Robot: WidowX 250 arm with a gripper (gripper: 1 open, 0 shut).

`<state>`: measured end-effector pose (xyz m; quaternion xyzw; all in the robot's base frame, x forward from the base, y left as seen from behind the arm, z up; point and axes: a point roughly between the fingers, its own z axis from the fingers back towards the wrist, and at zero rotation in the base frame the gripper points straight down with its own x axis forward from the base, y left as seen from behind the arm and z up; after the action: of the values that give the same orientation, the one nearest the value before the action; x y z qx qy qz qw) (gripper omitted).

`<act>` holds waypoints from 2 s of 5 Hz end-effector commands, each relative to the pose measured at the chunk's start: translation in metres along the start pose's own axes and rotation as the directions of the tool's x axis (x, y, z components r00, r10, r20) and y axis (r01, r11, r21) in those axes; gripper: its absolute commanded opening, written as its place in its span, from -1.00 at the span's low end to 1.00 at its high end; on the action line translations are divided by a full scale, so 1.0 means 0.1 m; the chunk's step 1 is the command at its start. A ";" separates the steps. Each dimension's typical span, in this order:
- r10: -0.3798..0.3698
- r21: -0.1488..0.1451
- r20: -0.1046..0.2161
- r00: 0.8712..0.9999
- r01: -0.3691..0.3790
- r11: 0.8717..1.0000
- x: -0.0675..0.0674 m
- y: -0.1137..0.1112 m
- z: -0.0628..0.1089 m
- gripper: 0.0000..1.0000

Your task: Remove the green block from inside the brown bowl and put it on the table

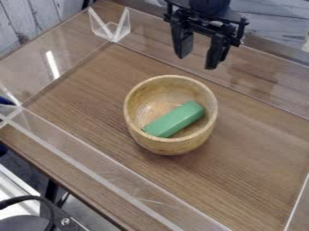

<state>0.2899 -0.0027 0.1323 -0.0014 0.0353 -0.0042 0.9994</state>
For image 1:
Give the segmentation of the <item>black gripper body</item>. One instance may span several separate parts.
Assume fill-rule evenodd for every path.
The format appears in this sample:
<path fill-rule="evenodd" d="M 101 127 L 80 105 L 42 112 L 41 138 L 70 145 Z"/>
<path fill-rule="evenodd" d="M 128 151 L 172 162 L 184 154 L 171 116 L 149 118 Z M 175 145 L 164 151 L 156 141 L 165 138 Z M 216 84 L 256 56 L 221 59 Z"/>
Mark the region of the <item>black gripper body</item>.
<path fill-rule="evenodd" d="M 231 0 L 164 0 L 164 21 L 180 21 L 192 32 L 211 36 L 221 33 L 229 44 L 240 46 L 248 19 L 229 8 Z"/>

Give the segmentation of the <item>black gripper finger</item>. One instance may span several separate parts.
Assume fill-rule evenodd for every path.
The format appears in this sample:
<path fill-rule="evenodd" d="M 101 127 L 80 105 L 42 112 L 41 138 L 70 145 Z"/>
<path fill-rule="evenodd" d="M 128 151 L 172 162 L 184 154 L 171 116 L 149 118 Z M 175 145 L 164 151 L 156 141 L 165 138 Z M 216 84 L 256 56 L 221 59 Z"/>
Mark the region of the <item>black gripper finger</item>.
<path fill-rule="evenodd" d="M 192 31 L 181 23 L 172 23 L 169 27 L 173 52 L 176 56 L 183 59 L 192 50 Z"/>
<path fill-rule="evenodd" d="M 216 65 L 225 59 L 229 48 L 229 39 L 225 35 L 216 33 L 211 37 L 209 48 L 205 53 L 205 69 L 215 69 Z"/>

